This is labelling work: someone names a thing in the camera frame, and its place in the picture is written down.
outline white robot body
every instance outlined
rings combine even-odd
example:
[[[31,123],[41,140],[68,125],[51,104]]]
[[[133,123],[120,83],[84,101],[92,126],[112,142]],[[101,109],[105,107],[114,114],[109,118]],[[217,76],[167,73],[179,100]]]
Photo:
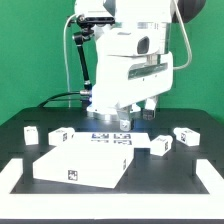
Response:
[[[111,16],[102,8],[106,1],[94,2],[77,0],[76,12],[84,18],[96,17],[97,11],[99,18]],[[82,11],[84,5],[88,10]],[[140,112],[136,103],[157,102],[155,97],[170,90],[172,13],[171,0],[116,0],[116,24],[94,27],[98,64],[89,116],[108,120],[115,115],[117,120],[130,122],[133,111]],[[121,129],[128,131],[130,125]]]

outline black tabletop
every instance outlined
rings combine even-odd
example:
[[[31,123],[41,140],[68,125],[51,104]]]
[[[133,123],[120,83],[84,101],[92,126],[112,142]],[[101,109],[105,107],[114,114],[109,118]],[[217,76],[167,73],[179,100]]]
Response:
[[[39,145],[25,145],[23,130],[26,126],[37,127]],[[136,148],[133,162],[114,189],[35,180],[32,176],[32,163],[53,149],[48,145],[48,133],[60,127],[73,127],[78,132],[121,132],[118,122],[110,123],[89,118],[81,108],[22,110],[0,127],[0,171],[11,158],[24,159],[23,176],[12,194],[207,194],[207,190],[195,173],[197,159],[208,159],[224,177],[224,127],[201,110],[160,109],[152,121],[135,120],[131,132],[148,133],[151,140],[158,135],[171,135],[174,139],[171,150],[160,157],[151,155],[148,149]],[[173,133],[175,127],[188,127],[199,132],[200,145],[188,147],[176,141]],[[177,223],[188,223],[185,221],[181,220]],[[194,223],[206,223],[205,220],[194,221]],[[221,223],[222,220],[216,221],[213,223]],[[77,223],[91,222],[82,220]],[[118,220],[117,222],[107,220],[107,223],[118,223]],[[119,223],[137,223],[137,221],[119,220]],[[138,223],[149,223],[149,220],[138,220]],[[150,220],[150,223],[174,222]]]

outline small white block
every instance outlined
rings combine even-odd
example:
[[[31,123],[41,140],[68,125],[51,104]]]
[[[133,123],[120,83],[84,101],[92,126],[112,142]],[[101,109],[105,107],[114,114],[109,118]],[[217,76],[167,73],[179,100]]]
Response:
[[[39,144],[37,128],[35,126],[24,127],[24,139],[26,145]]]
[[[49,145],[58,146],[61,143],[72,139],[75,130],[73,128],[59,128],[55,131],[48,133]]]
[[[150,154],[163,156],[171,149],[173,138],[169,135],[159,135],[156,139],[151,141]]]
[[[197,146],[200,144],[200,134],[189,128],[175,128],[176,139],[187,146]]]

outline green wall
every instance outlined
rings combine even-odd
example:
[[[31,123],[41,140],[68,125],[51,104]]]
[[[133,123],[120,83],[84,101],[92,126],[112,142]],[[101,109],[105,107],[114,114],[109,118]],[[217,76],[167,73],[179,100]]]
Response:
[[[67,90],[62,33],[73,4],[74,0],[0,1],[0,123]],[[193,62],[175,72],[173,88],[160,97],[159,107],[202,109],[224,123],[223,9],[224,1],[207,0],[201,14],[186,24]],[[75,29],[68,31],[69,37]],[[186,51],[178,25],[172,26],[171,37],[175,65],[183,64]],[[71,39],[68,46],[72,90],[78,90],[80,64]],[[85,52],[94,83],[94,42],[86,44]]]

